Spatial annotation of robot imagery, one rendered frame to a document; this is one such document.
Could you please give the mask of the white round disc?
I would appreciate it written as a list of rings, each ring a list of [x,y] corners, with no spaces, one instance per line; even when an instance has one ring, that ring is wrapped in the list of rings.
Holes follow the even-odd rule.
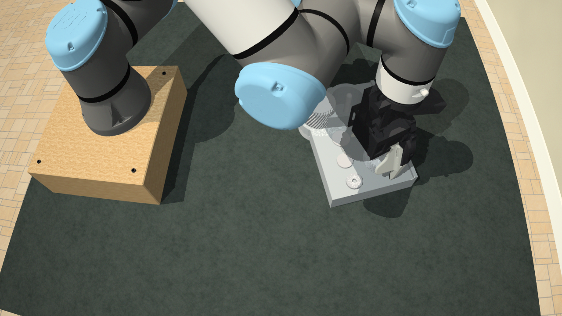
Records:
[[[349,154],[342,153],[337,157],[337,164],[339,165],[339,167],[347,169],[353,164],[353,157],[351,157]]]

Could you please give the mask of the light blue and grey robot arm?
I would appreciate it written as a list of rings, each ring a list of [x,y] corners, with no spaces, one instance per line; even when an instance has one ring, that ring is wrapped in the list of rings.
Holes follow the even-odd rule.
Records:
[[[387,98],[423,101],[407,116],[447,106],[431,84],[454,39],[458,0],[183,1],[243,67],[235,95],[268,127],[302,126],[355,42],[382,50],[376,81]],[[125,55],[177,2],[76,0],[50,22],[46,48],[93,133],[120,135],[148,112],[148,83]]]

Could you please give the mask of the grey toothed gear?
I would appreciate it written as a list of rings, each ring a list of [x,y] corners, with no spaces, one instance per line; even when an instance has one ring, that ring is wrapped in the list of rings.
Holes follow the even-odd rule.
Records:
[[[382,154],[377,158],[374,158],[373,160],[370,160],[370,157],[368,156],[367,152],[364,150],[364,154],[363,154],[364,165],[367,166],[368,170],[371,170],[374,173],[377,165],[379,165],[385,159],[385,155],[386,153]]]

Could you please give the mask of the white flat washer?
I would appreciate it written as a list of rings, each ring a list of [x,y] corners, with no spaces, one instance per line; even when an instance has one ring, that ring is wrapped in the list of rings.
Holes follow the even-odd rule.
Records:
[[[354,183],[353,180],[355,180],[356,182]],[[346,177],[346,185],[350,189],[359,189],[362,184],[363,178],[357,173],[351,173]]]

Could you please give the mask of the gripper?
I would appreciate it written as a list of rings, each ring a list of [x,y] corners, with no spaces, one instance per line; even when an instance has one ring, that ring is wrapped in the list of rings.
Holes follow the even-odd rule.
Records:
[[[364,89],[361,103],[351,107],[348,123],[348,127],[353,126],[351,137],[359,140],[370,160],[386,153],[385,159],[375,168],[375,174],[390,171],[391,180],[414,156],[416,120],[405,112],[416,110],[422,102],[395,102],[382,93],[376,81],[374,86]]]

